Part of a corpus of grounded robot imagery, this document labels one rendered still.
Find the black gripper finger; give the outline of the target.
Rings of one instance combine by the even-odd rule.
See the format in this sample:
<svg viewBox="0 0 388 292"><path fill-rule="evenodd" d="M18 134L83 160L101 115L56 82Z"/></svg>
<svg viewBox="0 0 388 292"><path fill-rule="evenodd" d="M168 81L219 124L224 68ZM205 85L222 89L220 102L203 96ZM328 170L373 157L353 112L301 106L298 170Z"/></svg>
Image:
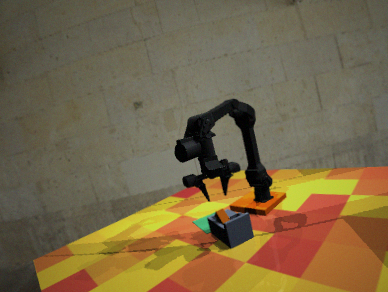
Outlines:
<svg viewBox="0 0 388 292"><path fill-rule="evenodd" d="M234 174L231 174L231 175L228 175L228 176L220 177L221 184L222 184L222 188L223 188L223 191L224 191L225 196L226 196L226 194L227 194L227 192L228 192L229 180L230 180L231 177L233 177L233 176L234 176Z"/></svg>
<svg viewBox="0 0 388 292"><path fill-rule="evenodd" d="M207 193L207 190L206 190L206 184L203 183L202 185L195 186L195 187L199 188L201 190L201 192L205 195L207 200L210 202L210 197L209 197L209 194Z"/></svg>

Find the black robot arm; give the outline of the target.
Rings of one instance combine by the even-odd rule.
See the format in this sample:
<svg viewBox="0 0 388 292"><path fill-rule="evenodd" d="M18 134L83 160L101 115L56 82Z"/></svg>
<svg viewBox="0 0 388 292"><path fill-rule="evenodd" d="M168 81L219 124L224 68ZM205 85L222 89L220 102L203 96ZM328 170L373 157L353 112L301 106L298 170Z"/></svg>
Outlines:
<svg viewBox="0 0 388 292"><path fill-rule="evenodd" d="M212 137L216 134L210 130L215 126L217 120L228 113L235 119L241 130L248 162L247 170L244 173L250 187L254 187L255 198L253 200L265 203L274 198L270 195L269 190L272 178L267 174L266 168L260 161L253 128L256 121L255 110L250 105L236 99L230 99L206 113L188 118L184 138L176 140L175 156L178 161L184 163L198 156L215 152ZM209 179L223 177L224 171L229 170L227 159L219 161L217 156L212 161L203 162L203 159L202 172L207 174Z"/></svg>

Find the orange l-shaped part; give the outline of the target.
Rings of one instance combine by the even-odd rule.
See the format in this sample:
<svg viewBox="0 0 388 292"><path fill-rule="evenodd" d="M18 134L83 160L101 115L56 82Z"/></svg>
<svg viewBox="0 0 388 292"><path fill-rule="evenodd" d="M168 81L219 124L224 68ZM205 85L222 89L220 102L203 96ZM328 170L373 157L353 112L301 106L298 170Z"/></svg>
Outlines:
<svg viewBox="0 0 388 292"><path fill-rule="evenodd" d="M223 223L230 221L230 218L228 217L228 215L226 214L226 212L223 209L218 210L216 212L215 218L218 221L218 223L220 223L221 225L224 225Z"/></svg>

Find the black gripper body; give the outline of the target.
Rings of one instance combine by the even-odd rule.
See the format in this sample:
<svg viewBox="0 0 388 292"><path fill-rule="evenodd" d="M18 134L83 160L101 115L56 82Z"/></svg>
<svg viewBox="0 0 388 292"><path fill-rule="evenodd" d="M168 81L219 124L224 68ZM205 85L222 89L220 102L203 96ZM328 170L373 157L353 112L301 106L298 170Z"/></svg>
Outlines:
<svg viewBox="0 0 388 292"><path fill-rule="evenodd" d="M195 186L199 186L199 185L202 185L203 184L203 180L204 179L208 179L208 176L206 176L207 174L203 174L202 172L202 159L203 159L203 162L207 162L207 161L212 161L213 159L215 159L216 157L216 153L213 152L213 153L210 153L210 154L206 154L206 155L201 155L201 156L198 156L198 161L200 163L200 167L201 167L201 175L194 175L194 174L191 174L191 175L188 175L188 176L184 176L182 181L183 181L183 185L186 187L186 188L191 188L191 187L195 187ZM235 163L235 162L229 162L229 170L227 171L224 171L224 176L228 176L228 175L231 175L232 173L237 173L237 172L240 172L240 166L238 163Z"/></svg>

